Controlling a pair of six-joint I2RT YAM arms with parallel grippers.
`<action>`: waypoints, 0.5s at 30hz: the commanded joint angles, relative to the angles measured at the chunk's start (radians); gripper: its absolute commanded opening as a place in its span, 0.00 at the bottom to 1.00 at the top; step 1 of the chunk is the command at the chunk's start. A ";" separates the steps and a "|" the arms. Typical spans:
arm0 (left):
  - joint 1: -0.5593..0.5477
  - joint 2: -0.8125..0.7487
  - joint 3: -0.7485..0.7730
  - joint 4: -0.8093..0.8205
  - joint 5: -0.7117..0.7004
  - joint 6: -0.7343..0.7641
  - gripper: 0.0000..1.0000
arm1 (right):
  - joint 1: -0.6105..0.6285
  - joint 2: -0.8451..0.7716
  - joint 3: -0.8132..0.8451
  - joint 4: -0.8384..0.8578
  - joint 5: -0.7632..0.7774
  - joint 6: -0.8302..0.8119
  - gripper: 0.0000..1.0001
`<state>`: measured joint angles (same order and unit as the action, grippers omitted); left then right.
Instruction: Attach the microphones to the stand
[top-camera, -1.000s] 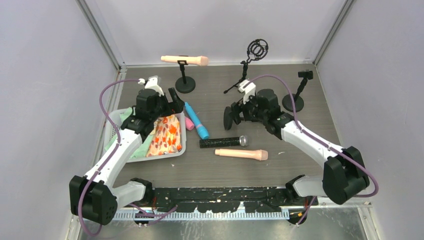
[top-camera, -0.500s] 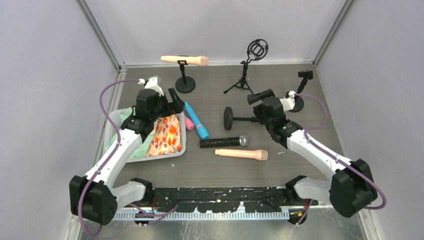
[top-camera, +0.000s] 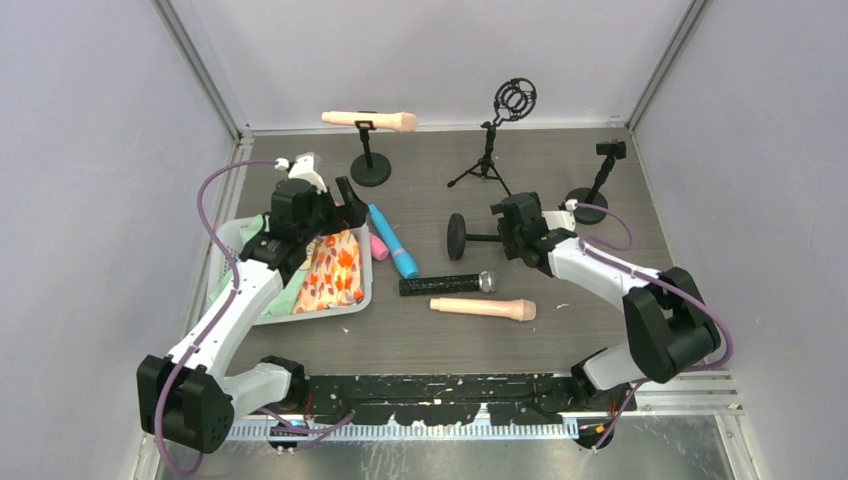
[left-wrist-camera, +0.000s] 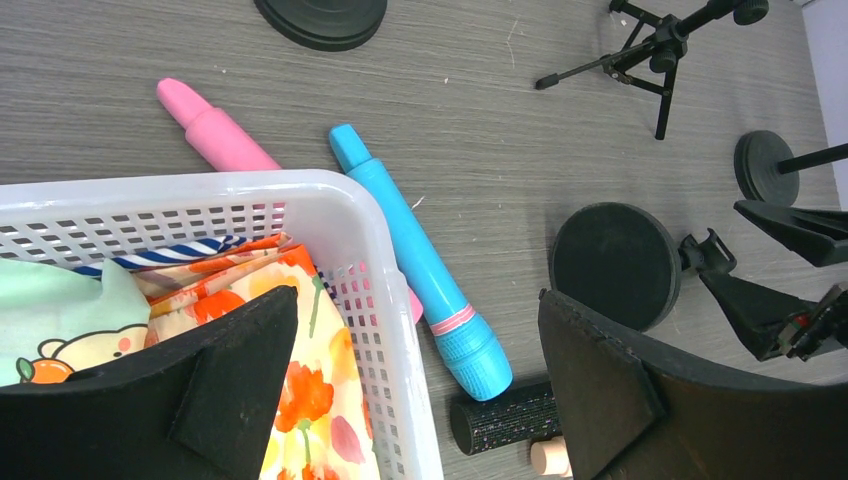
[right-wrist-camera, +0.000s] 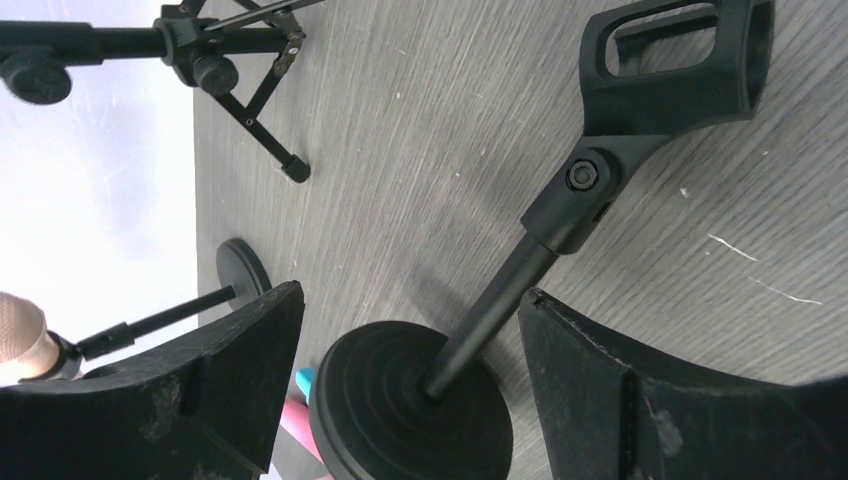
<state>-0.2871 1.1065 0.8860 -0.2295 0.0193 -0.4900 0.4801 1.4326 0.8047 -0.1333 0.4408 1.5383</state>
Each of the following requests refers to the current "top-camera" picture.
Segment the black round base clip stand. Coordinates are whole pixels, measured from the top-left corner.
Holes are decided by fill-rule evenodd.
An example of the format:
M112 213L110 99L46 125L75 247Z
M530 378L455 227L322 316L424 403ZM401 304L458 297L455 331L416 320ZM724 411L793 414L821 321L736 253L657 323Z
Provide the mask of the black round base clip stand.
M351 178L360 186L376 187L385 183L391 175L391 163L385 155L374 153L370 148L370 132L376 129L372 121L355 120L363 153L351 164Z

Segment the black glitter microphone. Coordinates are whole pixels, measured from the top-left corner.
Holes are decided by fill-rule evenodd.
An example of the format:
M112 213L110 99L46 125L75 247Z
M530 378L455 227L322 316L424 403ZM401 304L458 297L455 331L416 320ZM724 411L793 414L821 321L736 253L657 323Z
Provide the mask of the black glitter microphone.
M497 274L483 271L476 274L449 275L400 279L400 296L453 294L466 292L492 293L497 289Z

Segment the beige microphone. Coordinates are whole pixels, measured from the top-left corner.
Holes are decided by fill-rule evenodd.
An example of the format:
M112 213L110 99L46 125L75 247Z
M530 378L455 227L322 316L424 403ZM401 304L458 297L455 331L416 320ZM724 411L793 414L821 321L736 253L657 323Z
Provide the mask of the beige microphone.
M354 127L370 125L376 129L388 129L400 133L411 133L418 127L417 116L409 112L325 111L321 114L321 120L331 125Z
M528 300L483 300L463 298L433 298L429 301L431 310L467 315L502 317L518 322L532 321L536 318L536 304Z

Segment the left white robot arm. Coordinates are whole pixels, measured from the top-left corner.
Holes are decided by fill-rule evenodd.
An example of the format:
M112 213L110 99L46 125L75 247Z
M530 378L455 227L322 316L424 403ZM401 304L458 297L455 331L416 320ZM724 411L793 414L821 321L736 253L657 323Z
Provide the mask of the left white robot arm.
M228 292L163 356L147 356L136 372L144 432L204 454L215 452L233 423L272 404L306 396L304 368L266 356L251 370L227 376L232 357L268 304L307 259L319 236L362 226L368 206L345 176L343 202L304 179L280 181L265 224L243 247Z

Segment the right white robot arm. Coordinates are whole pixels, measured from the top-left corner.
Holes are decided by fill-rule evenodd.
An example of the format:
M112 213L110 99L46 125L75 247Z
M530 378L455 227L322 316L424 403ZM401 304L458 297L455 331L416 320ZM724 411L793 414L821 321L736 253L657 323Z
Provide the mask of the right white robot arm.
M579 206L571 202L543 211L536 193L522 192L490 210L508 259L574 283L623 313L625 343L572 367L581 387L600 392L644 379L665 383L730 348L686 270L640 267L597 249L573 228L572 213Z

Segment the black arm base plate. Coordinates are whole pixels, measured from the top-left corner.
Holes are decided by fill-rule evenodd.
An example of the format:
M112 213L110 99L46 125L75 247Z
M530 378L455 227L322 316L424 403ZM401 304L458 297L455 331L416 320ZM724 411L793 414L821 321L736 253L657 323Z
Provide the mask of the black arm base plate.
M548 425L564 413L614 415L630 388L590 391L570 376L552 373L450 375L311 375L268 408L334 424L349 412L355 425L467 425L483 413L495 426Z

